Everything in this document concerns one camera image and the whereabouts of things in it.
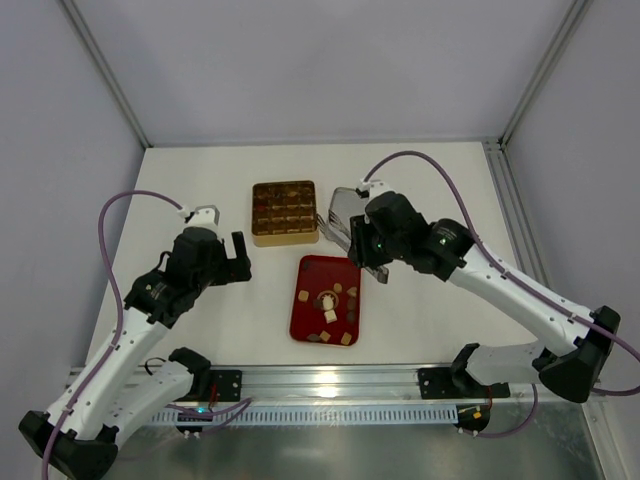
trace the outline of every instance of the black bracket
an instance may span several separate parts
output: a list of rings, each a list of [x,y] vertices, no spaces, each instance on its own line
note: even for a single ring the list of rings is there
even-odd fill
[[[53,425],[49,423],[49,414],[29,411],[18,429],[39,457],[43,456]],[[99,480],[106,475],[118,455],[115,438],[118,429],[103,425],[93,440],[77,440],[76,433],[58,432],[53,444],[49,464],[60,470],[65,478],[72,480]]]
[[[242,370],[211,370],[216,401],[239,402],[242,398]]]
[[[420,397],[423,400],[487,398],[487,387],[483,385],[477,385],[463,395],[460,389],[453,384],[449,367],[418,369],[418,386],[420,387]],[[491,396],[493,398],[509,398],[511,396],[509,384],[496,383],[491,385]]]

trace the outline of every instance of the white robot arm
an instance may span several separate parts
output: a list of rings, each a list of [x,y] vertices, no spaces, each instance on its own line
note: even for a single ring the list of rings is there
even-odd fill
[[[217,235],[218,218],[215,206],[199,207],[187,215],[186,228],[175,239],[164,271],[159,265],[142,275],[126,296],[117,344],[109,336],[58,400],[44,412],[28,412],[20,422],[20,432],[40,457],[54,442],[49,463],[68,477],[101,478],[119,447],[153,414],[187,395],[207,395],[211,363],[186,348],[175,350],[162,368],[131,391],[123,392],[123,387],[205,288],[251,278],[242,233],[232,234],[236,258],[227,258]],[[108,349],[112,351],[104,361]],[[69,409],[74,394],[79,396]]]
[[[487,300],[538,338],[528,345],[465,346],[451,368],[463,394],[478,384],[541,382],[567,400],[587,400],[612,342],[576,318],[615,334],[620,323],[615,311],[569,302],[508,265],[455,220],[428,224],[385,182],[362,182],[358,192],[368,202],[365,215],[351,219],[349,258],[357,266],[401,260]],[[550,303],[562,305],[563,312]]]

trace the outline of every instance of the gray wall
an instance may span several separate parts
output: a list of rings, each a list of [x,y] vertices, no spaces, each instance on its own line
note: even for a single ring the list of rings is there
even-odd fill
[[[570,0],[76,0],[155,144],[501,133]]]
[[[640,347],[640,3],[596,1],[509,152],[556,287],[623,317]],[[610,387],[640,382],[616,349]],[[631,447],[638,397],[613,400]]]
[[[22,479],[36,457],[18,422],[83,361],[105,285],[97,216],[142,149],[56,2],[1,3],[0,65],[0,465]]]

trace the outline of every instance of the white table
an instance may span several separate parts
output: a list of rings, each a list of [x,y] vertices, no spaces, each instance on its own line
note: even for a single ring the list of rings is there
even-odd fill
[[[388,285],[363,273],[361,330],[355,345],[329,347],[290,338],[300,258],[344,254],[324,238],[315,245],[255,247],[250,234],[252,185],[313,180],[324,216],[336,187],[355,187],[377,161],[403,149],[421,150],[442,163],[485,242],[515,264],[484,151],[477,142],[147,150],[136,188],[164,193],[192,208],[216,204],[227,248],[232,250],[230,232],[244,231],[253,264],[250,282],[206,290],[149,356],[167,357],[173,349],[187,346],[225,365],[432,363],[450,362],[469,342],[498,346],[532,341],[529,332],[481,299],[400,264],[390,266]],[[425,162],[401,158],[376,176],[407,195],[427,221],[443,217],[462,221],[446,184]],[[136,277],[157,263],[160,252],[171,250],[182,228],[164,202],[133,199],[114,261],[123,295]],[[110,334],[114,321],[115,304],[107,289],[89,355]]]

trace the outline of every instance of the gold tray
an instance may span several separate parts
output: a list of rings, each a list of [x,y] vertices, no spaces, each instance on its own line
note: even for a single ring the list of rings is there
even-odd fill
[[[316,187],[309,180],[257,183],[251,202],[251,233],[257,247],[316,243]]]

